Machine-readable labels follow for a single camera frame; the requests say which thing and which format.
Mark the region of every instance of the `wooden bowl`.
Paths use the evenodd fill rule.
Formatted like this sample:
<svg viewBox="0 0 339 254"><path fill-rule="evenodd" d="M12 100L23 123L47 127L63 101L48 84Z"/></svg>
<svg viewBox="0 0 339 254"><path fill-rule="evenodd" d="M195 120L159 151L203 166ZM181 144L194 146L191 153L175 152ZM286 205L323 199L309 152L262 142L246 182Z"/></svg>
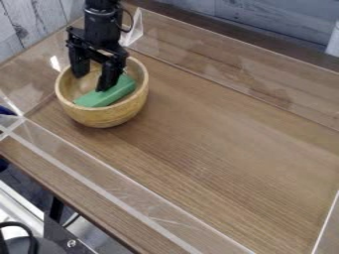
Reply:
<svg viewBox="0 0 339 254"><path fill-rule="evenodd" d="M148 95L148 72L135 58L127 60L127 73L136 80L135 91L107 107L86 108L75 105L74 101L96 88L100 64L91 62L90 74L83 78L74 76L70 66L63 70L56 81L56 95L66 112L79 123L108 128L128 121L142 110Z"/></svg>

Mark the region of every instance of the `bowl rim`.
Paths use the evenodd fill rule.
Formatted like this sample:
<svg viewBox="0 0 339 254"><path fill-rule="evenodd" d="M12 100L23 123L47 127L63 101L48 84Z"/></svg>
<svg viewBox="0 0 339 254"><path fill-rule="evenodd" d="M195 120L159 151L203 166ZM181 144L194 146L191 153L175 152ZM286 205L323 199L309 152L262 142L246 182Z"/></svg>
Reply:
<svg viewBox="0 0 339 254"><path fill-rule="evenodd" d="M143 71L143 83L142 83L142 86L140 87L144 87L147 86L148 84L148 70L143 64L143 62L140 60L138 60L135 57L130 57L127 59L128 61L132 61L135 62L140 68L142 68L142 71ZM138 89L136 92L134 92L134 94L128 97L127 100L122 100L120 102L110 105L110 106L106 106L106 107L98 107L98 108L91 108L91 107L83 107L83 106L78 106L75 105L71 101L68 101L66 99L66 97L63 96L62 92L60 92L60 82L62 82L62 78L64 77L66 73L70 71L71 69L71 65L68 65L60 72L59 74L59 77L58 77L58 80L56 80L56 87L55 87L55 91L56 91L56 95L60 99L60 101L71 108L74 109L78 109L78 110L83 110L83 111L102 111L102 110L107 110L107 109L112 109L115 107L119 107L122 106L123 104L128 103L131 100L134 100L135 98L139 97L140 93L143 92L143 89Z"/></svg>

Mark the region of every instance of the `bolt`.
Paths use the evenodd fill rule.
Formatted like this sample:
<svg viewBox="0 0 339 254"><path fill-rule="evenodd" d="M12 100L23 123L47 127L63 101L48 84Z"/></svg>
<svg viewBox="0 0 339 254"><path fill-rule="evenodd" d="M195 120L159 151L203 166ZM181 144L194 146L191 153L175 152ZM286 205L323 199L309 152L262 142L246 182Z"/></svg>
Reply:
<svg viewBox="0 0 339 254"><path fill-rule="evenodd" d="M75 240L70 240L68 247L75 248L78 246L78 242Z"/></svg>

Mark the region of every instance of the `green sponge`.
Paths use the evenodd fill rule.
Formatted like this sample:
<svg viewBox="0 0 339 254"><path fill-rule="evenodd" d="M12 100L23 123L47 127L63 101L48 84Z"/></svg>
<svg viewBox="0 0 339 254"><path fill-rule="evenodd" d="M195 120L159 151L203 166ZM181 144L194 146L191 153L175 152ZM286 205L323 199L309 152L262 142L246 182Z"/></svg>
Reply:
<svg viewBox="0 0 339 254"><path fill-rule="evenodd" d="M83 107L106 107L134 92L136 88L135 80L123 74L118 84L108 91L91 91L84 96L79 97L74 103Z"/></svg>

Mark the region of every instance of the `robotic arm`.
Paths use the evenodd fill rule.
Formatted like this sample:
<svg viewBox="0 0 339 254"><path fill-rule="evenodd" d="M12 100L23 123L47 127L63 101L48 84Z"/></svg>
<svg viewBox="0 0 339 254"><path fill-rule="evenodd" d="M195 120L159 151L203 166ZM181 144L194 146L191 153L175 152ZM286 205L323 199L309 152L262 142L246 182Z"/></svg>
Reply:
<svg viewBox="0 0 339 254"><path fill-rule="evenodd" d="M131 27L122 28L123 12L131 17ZM68 27L70 58L72 71L78 78L90 72L90 61L102 64L102 76L96 91L107 91L116 85L123 70L128 52L119 44L120 33L132 29L132 16L123 9L120 0L86 0L84 30Z"/></svg>

